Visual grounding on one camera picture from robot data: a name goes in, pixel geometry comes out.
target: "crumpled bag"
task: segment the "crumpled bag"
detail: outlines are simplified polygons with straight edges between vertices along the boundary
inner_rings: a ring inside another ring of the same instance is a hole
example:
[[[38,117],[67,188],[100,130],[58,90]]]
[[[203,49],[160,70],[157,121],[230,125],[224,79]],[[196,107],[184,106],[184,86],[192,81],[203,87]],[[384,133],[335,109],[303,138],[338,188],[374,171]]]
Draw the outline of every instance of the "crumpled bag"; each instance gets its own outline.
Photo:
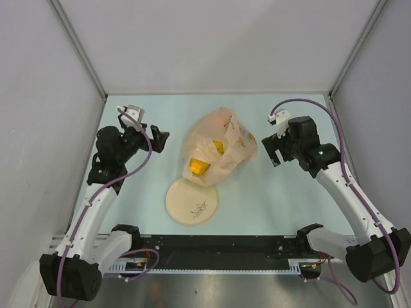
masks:
[[[229,176],[240,162],[254,157],[257,150],[256,139],[237,120],[235,111],[219,108],[195,123],[188,132],[182,176],[202,186],[213,185]],[[193,174],[190,168],[193,159],[209,164],[201,175]]]

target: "white table surface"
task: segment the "white table surface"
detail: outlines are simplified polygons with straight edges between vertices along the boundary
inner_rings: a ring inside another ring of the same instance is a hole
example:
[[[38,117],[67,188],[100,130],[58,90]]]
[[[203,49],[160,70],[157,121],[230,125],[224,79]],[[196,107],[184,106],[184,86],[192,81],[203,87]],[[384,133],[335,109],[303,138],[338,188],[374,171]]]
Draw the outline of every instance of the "white table surface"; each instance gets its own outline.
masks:
[[[161,154],[153,153],[139,173],[125,180],[99,233],[107,234],[122,223],[139,227],[142,234],[294,235],[302,227],[321,223],[335,232],[353,234],[334,200],[299,167],[298,161],[274,168],[261,143],[275,132],[275,126],[267,122],[272,107],[284,99],[298,97],[326,105],[320,94],[109,96],[100,128],[119,127],[116,107],[131,104],[145,110],[144,123],[157,125],[161,131],[170,132],[170,137]],[[166,211],[166,193],[181,177],[186,132],[197,120],[219,107],[236,111],[241,123],[255,136],[258,154],[217,184],[220,205],[214,217],[197,227],[182,226]],[[283,107],[293,116],[311,116],[317,124],[321,143],[337,145],[331,120],[323,110],[307,103],[289,103]],[[76,210],[85,194],[91,157]],[[128,171],[135,169],[145,157],[146,152],[138,151],[127,162]]]

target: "yellow object in bag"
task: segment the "yellow object in bag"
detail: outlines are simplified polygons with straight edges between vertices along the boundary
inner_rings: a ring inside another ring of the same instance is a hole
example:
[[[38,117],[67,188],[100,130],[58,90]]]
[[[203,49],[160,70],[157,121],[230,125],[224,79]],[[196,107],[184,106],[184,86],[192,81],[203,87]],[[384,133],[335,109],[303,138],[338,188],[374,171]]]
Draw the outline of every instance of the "yellow object in bag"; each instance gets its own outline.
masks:
[[[230,108],[219,108],[190,129],[183,149],[186,161],[182,176],[202,186],[223,180],[258,147],[254,136]]]

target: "beige plate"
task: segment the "beige plate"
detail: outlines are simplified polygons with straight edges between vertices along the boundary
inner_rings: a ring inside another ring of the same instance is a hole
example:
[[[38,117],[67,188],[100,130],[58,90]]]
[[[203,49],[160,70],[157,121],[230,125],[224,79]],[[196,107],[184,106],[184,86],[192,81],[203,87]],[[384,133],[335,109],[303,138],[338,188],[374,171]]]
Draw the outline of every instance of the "beige plate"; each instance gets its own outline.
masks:
[[[185,178],[179,178],[168,189],[166,208],[177,223],[197,226],[210,219],[218,207],[215,186],[202,187]]]

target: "purple cable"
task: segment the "purple cable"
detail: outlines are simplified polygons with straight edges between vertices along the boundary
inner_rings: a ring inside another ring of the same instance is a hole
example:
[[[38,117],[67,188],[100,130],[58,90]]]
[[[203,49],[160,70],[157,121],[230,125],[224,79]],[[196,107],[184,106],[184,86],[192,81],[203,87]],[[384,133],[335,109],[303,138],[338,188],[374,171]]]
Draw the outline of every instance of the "purple cable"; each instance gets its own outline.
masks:
[[[313,104],[317,107],[320,107],[321,109],[323,109],[325,112],[327,112],[327,114],[330,116],[330,118],[333,120],[335,127],[337,128],[337,134],[338,134],[338,142],[340,143],[340,151],[341,151],[341,172],[342,175],[344,177],[344,180],[349,183],[349,177],[347,174],[347,170],[345,169],[345,151],[344,151],[344,143],[343,143],[343,137],[342,137],[342,128],[341,128],[341,124],[338,122],[338,119],[324,106],[322,106],[320,103],[317,103],[316,101],[313,101],[311,99],[306,99],[306,98],[293,98],[293,99],[286,99],[285,101],[280,102],[279,104],[277,104],[271,111],[271,116],[274,115],[275,110],[280,107],[281,105],[284,105],[285,103],[289,103],[292,101],[303,101],[306,103],[310,103]],[[387,290],[385,289],[377,280],[373,279],[372,281],[374,281],[374,283],[377,285],[377,287],[379,287],[383,292],[393,295],[395,293],[397,293],[398,289],[399,289],[399,285],[400,285],[400,280],[399,280],[399,261],[398,261],[398,256],[397,256],[397,251],[394,247],[393,242],[391,241],[391,238],[389,237],[387,231],[384,229],[384,227],[382,226],[380,222],[380,220],[378,219],[378,216],[375,215],[375,213],[372,211],[371,207],[369,206],[369,204],[367,203],[367,201],[364,199],[364,197],[360,194],[360,192],[358,191],[358,189],[354,186],[354,185],[349,185],[349,187],[351,188],[351,190],[354,192],[354,194],[356,195],[356,197],[361,201],[361,203],[363,204],[363,206],[365,207],[365,209],[367,209],[367,212],[371,215],[372,219],[375,221],[375,223],[378,223],[378,228],[381,230],[381,233],[384,235],[385,239],[388,242],[388,245],[390,246],[391,249],[391,253],[392,253],[392,258],[394,259],[394,267],[395,267],[395,274],[396,274],[396,279],[395,279],[395,283],[394,283],[394,287],[392,288],[392,290]]]
[[[338,286],[338,288],[340,289],[341,293],[344,295],[344,297],[347,299],[347,301],[353,305],[353,306],[357,306],[358,302],[357,299],[355,298],[355,295],[353,294],[353,292],[351,292],[345,285],[343,285],[341,282],[338,281],[333,266],[331,265],[331,257],[328,257],[328,266],[329,266],[329,270],[333,276],[332,278],[326,278],[326,277],[320,277],[318,279],[305,279],[305,282],[317,282],[317,281],[328,281],[328,282],[332,282],[334,284],[336,284]]]
[[[125,257],[126,255],[132,255],[132,254],[135,254],[135,253],[137,253],[137,252],[153,252],[153,253],[155,253],[155,255],[157,256],[157,258],[156,258],[156,260],[155,260],[154,265],[153,265],[151,268],[146,269],[145,271],[143,271],[142,273],[140,273],[138,276],[128,278],[128,280],[135,280],[135,279],[138,279],[138,278],[141,278],[141,277],[147,275],[147,273],[148,273],[149,271],[151,271],[152,269],[154,269],[154,267],[156,267],[157,264],[158,264],[159,261],[160,261],[160,254],[159,254],[159,252],[158,252],[157,250],[150,249],[150,248],[132,250],[131,252],[125,252],[125,253],[123,253],[121,256],[122,256],[122,257]],[[120,279],[124,279],[124,280],[127,279],[127,277],[122,277],[122,276],[119,277],[119,275],[105,275],[104,278],[120,278]]]
[[[129,120],[131,120],[131,121],[133,122],[133,124],[135,124],[135,125],[137,126],[138,130],[143,134],[144,138],[145,138],[146,141],[147,141],[148,154],[147,154],[146,159],[144,159],[144,162],[142,162],[141,165],[137,167],[137,169],[135,169],[135,170],[131,171],[130,173],[127,173],[126,175],[123,175],[123,176],[121,176],[121,177],[119,177],[119,178],[115,178],[114,180],[111,180],[109,183],[101,186],[101,187],[91,196],[91,198],[90,198],[90,200],[89,200],[89,203],[90,203],[90,204],[92,204],[92,202],[97,198],[97,196],[98,196],[104,189],[110,187],[110,186],[113,185],[114,183],[117,183],[117,182],[119,182],[119,181],[122,181],[122,180],[124,180],[125,178],[128,178],[129,176],[132,176],[132,175],[136,174],[137,172],[139,172],[139,171],[147,164],[148,160],[149,160],[150,157],[152,156],[152,151],[153,151],[152,144],[151,144],[151,142],[150,142],[150,138],[148,137],[147,133],[144,131],[144,128],[143,128],[135,119],[133,119],[130,115],[128,115],[127,113],[125,113],[124,111],[122,111],[120,108],[118,108],[117,111],[118,111],[120,114],[122,114],[123,116],[129,118]],[[83,219],[84,219],[85,213],[87,212],[88,209],[89,209],[89,207],[85,207],[85,208],[83,209],[83,212],[81,213],[80,218],[78,219],[77,224],[75,225],[75,227],[74,227],[74,229],[73,229],[73,233],[71,234],[71,236],[70,236],[70,238],[69,238],[69,241],[70,241],[70,242],[73,242],[73,241],[74,241],[74,237],[76,236],[77,231],[78,231],[80,225],[82,224],[82,221],[83,221]],[[62,274],[63,274],[63,267],[64,267],[64,261],[66,261],[66,257],[67,257],[67,254],[69,253],[69,250],[70,250],[70,247],[69,247],[69,246],[66,246],[66,248],[65,248],[65,250],[64,250],[64,252],[63,252],[62,258],[61,258],[61,260],[60,260],[60,264],[58,265],[58,272],[57,272],[57,300],[58,300],[58,303],[60,304],[60,306],[61,306],[62,308],[72,308],[72,307],[74,307],[74,306],[77,304],[77,302],[78,302],[78,300],[76,300],[73,305],[67,307],[67,306],[64,305],[63,298],[62,298]]]

